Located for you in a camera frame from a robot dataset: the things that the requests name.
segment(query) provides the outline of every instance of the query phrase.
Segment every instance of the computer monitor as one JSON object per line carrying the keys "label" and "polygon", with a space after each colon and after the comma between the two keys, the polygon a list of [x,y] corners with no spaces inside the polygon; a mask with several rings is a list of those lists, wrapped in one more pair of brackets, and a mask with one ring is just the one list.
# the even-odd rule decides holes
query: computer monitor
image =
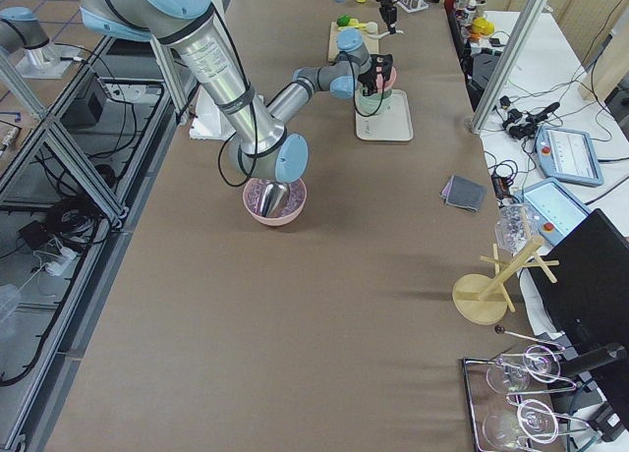
{"label": "computer monitor", "polygon": [[[579,355],[617,342],[629,349],[629,242],[595,209],[547,260],[557,283],[531,269],[552,323]],[[629,359],[591,370],[622,424],[629,428]]]}

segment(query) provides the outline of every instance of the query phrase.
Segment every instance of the bowl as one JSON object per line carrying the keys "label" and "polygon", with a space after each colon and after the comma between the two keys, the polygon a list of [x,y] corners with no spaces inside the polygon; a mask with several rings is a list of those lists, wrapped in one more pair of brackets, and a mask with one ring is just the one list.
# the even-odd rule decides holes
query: bowl
{"label": "bowl", "polygon": [[286,202],[284,208],[279,213],[279,216],[274,218],[266,218],[256,212],[257,202],[262,189],[268,184],[267,180],[262,179],[250,179],[245,185],[243,190],[243,204],[249,212],[249,214],[258,222],[265,224],[266,226],[283,226],[293,221],[304,209],[306,203],[306,184],[302,179],[288,185],[290,190],[290,196]]}

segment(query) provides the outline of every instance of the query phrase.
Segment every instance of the metal scoop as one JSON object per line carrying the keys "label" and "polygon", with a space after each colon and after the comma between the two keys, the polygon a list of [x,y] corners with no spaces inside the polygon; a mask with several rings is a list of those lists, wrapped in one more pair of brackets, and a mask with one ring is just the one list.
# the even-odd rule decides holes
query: metal scoop
{"label": "metal scoop", "polygon": [[265,218],[277,218],[286,207],[290,194],[288,184],[268,182],[260,193],[256,213]]}

